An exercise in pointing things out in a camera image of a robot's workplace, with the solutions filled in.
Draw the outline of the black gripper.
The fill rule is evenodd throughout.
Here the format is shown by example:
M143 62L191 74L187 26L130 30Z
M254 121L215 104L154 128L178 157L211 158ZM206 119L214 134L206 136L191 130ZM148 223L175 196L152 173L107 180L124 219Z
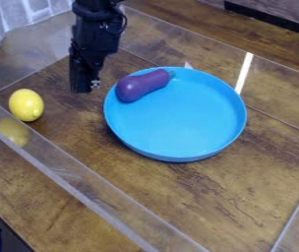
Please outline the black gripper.
M120 11L123 0L75 0L69 49L69 83L73 93L91 92L101 85L100 71L108 55L118 52L120 35L127 27L127 17ZM87 66L89 77L87 84Z

